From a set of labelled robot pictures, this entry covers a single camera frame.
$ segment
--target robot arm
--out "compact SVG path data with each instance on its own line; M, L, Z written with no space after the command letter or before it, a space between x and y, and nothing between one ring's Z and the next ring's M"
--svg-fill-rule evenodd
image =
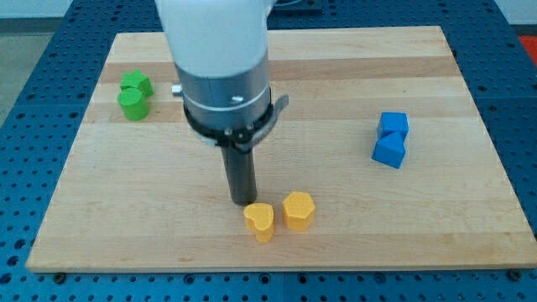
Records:
M156 0L190 125L222 147L232 199L255 201L252 148L276 123L267 17L276 0Z

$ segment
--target blue block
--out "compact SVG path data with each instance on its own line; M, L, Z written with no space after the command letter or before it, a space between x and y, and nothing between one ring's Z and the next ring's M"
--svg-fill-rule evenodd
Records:
M409 121L407 120L406 113L383 112L378 122L377 138L384 138L394 132L401 133L404 141L409 132Z
M399 132L395 132L377 141L372 159L399 169L405 153L403 138Z

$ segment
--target yellow hexagonal block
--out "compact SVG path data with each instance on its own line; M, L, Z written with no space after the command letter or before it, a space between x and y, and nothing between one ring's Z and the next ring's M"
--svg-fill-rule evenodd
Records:
M259 242L268 242L274 235L274 209L271 205L256 202L243 211L248 230L255 233Z
M291 192L284 200L284 221L291 230L305 231L315 219L315 204L311 195Z

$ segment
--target wooden tabletop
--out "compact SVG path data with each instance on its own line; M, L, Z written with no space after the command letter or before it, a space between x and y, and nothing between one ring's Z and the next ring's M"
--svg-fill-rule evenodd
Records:
M189 128L166 39L119 34L27 262L35 272L534 268L537 244L438 27L269 33L273 99L289 107L254 149L259 243L229 197L222 157ZM142 122L116 102L136 68ZM381 112L407 112L401 169L371 160ZM311 194L314 224L284 226Z

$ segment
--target blue pegboard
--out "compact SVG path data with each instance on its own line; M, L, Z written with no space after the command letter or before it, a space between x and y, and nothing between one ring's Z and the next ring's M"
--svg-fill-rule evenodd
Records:
M493 0L323 0L271 29L440 25L537 232L536 70ZM537 301L537 271L52 274L24 268L118 32L160 31L151 0L75 0L0 129L0 301Z

